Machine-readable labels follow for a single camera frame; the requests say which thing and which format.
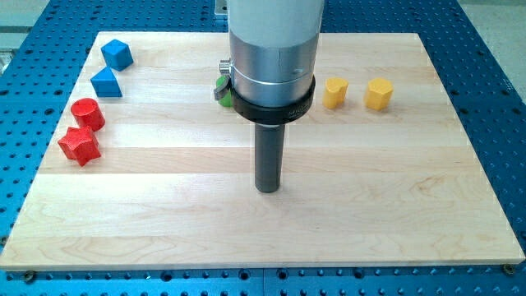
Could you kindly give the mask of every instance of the wooden tabletop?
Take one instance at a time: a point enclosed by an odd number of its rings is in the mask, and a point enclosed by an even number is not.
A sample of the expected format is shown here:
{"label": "wooden tabletop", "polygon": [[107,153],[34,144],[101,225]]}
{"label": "wooden tabletop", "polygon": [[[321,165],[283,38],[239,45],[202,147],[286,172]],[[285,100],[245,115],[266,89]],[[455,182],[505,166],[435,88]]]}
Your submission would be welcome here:
{"label": "wooden tabletop", "polygon": [[[102,158],[81,168],[57,140],[95,97],[100,47],[130,45],[121,99],[97,99]],[[518,263],[524,254],[413,34],[322,34],[315,101],[287,125],[281,188],[254,187],[253,126],[212,90],[228,36],[102,32],[60,119],[0,266],[133,270]],[[349,81],[338,109],[325,79]],[[393,82],[366,109],[369,80]]]}

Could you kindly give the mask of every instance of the green block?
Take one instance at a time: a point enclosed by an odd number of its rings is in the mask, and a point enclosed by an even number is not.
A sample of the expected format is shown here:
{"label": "green block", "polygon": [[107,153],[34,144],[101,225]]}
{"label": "green block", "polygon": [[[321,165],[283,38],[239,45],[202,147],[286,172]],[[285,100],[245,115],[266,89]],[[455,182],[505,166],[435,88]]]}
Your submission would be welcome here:
{"label": "green block", "polygon": [[[217,79],[217,81],[215,82],[215,86],[220,86],[223,84],[224,82],[224,78],[225,76],[221,76],[220,78]],[[232,107],[232,96],[230,95],[230,90],[228,91],[228,93],[223,97],[221,98],[219,101],[219,104],[223,107]]]}

